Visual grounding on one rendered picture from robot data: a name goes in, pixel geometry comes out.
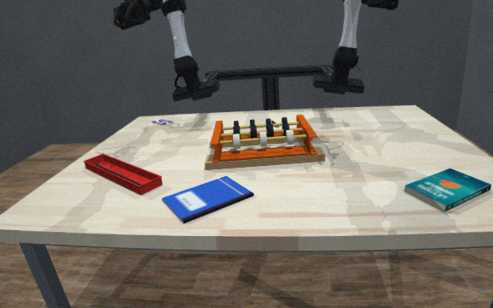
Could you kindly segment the blue notebook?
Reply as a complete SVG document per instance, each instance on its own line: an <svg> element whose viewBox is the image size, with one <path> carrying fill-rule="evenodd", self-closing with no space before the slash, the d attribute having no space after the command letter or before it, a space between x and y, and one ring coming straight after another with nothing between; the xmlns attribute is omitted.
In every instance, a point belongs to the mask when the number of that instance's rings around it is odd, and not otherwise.
<svg viewBox="0 0 493 308"><path fill-rule="evenodd" d="M162 201L186 223L252 196L253 192L224 176L171 194Z"/></svg>

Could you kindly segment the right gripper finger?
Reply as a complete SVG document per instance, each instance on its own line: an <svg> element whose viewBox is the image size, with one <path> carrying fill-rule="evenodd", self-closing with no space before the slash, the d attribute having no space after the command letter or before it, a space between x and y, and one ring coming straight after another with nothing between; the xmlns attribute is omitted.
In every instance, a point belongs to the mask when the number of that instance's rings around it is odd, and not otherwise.
<svg viewBox="0 0 493 308"><path fill-rule="evenodd" d="M129 19L128 18L132 11L133 11L135 19ZM145 23L144 16L141 13L140 6L138 5L137 1L131 2L129 4L128 10L127 10L124 18L125 18L125 21L128 23L133 23L133 24L138 24L138 25Z"/></svg>
<svg viewBox="0 0 493 308"><path fill-rule="evenodd" d="M122 14L120 8L116 7L113 9L113 11L114 11L114 20L113 21L115 23L115 26L120 27L122 30L127 29L128 25L127 25L127 22L125 21L125 19L123 17L123 14ZM119 23L118 23L118 21L119 21Z"/></svg>

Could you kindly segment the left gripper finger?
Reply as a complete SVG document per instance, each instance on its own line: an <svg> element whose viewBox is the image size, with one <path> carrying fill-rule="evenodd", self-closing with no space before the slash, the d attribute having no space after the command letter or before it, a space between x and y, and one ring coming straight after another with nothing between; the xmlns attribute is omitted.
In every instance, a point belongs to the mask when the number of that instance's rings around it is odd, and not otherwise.
<svg viewBox="0 0 493 308"><path fill-rule="evenodd" d="M367 1L367 6L374 8L374 7L382 4L383 2L384 2L384 0L368 0Z"/></svg>
<svg viewBox="0 0 493 308"><path fill-rule="evenodd" d="M389 0L387 9L394 10L397 4L397 0Z"/></svg>

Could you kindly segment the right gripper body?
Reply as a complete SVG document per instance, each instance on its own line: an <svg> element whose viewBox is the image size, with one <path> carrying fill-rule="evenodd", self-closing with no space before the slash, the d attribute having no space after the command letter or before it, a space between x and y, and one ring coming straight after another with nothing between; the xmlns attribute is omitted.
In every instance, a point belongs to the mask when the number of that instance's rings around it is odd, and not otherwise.
<svg viewBox="0 0 493 308"><path fill-rule="evenodd" d="M148 21L148 20L151 19L150 14L148 12L148 9L146 7L146 4L145 4L145 1L144 0L124 0L124 1L125 2L124 3L121 3L121 6L119 6L119 8L120 8L120 10L121 10L121 12L123 14L123 17L124 17L124 15L126 14L126 12L128 10L129 4L131 2L137 1L138 2L138 5L140 6L140 10L141 10L142 15L144 15L145 21ZM134 19L133 11L131 12L131 14L130 14L130 16L128 18L129 19ZM127 22L127 25L128 25L128 28L137 26L137 24L128 23L128 22Z"/></svg>

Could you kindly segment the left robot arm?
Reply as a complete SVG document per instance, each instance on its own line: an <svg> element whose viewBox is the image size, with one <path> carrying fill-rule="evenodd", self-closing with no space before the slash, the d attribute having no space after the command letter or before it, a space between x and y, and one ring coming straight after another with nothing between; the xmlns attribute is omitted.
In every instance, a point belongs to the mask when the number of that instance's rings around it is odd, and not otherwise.
<svg viewBox="0 0 493 308"><path fill-rule="evenodd" d="M315 74L315 82L364 89L362 80L348 78L350 68L354 68L359 60L359 56L356 55L356 32L359 9L362 2L361 0L343 0L343 2L345 17L342 39L332 62L333 66L335 66L333 72L334 76Z"/></svg>

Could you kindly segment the teal paperback book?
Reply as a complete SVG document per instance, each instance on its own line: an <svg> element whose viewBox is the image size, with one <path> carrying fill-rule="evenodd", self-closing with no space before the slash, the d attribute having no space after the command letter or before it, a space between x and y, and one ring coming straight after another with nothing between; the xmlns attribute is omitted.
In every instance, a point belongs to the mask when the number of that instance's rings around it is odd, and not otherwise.
<svg viewBox="0 0 493 308"><path fill-rule="evenodd" d="M490 188L490 183L454 169L445 169L405 185L405 192L445 212L488 192Z"/></svg>

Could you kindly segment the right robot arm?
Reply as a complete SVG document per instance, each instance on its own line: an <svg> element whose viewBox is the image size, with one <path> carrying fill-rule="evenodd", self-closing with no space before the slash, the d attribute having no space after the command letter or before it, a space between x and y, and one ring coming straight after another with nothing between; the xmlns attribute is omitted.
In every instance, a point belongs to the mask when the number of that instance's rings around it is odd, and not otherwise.
<svg viewBox="0 0 493 308"><path fill-rule="evenodd" d="M183 77L187 86L176 88L173 97L213 88L217 79L201 82L198 77L198 64L193 60L187 43L184 26L184 14L187 9L185 0L144 0L149 14L161 8L167 16L175 45L175 71ZM161 6L160 6L161 5ZM163 5L163 8L162 8Z"/></svg>

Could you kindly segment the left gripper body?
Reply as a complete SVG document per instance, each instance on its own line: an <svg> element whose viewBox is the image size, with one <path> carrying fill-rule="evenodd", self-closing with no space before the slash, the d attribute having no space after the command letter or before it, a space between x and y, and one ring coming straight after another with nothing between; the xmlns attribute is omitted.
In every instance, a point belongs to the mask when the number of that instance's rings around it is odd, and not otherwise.
<svg viewBox="0 0 493 308"><path fill-rule="evenodd" d="M367 5L367 1L368 1L368 0L361 0L361 2L362 2L363 4L366 4L366 5ZM399 0L397 0L397 4L396 4L396 6L395 6L395 9L398 7L398 3L399 3L398 1L399 1ZM376 6L376 8L386 9L386 8L388 7L388 3L389 3L389 0L384 0L384 2L383 2L382 4L380 4L380 5Z"/></svg>

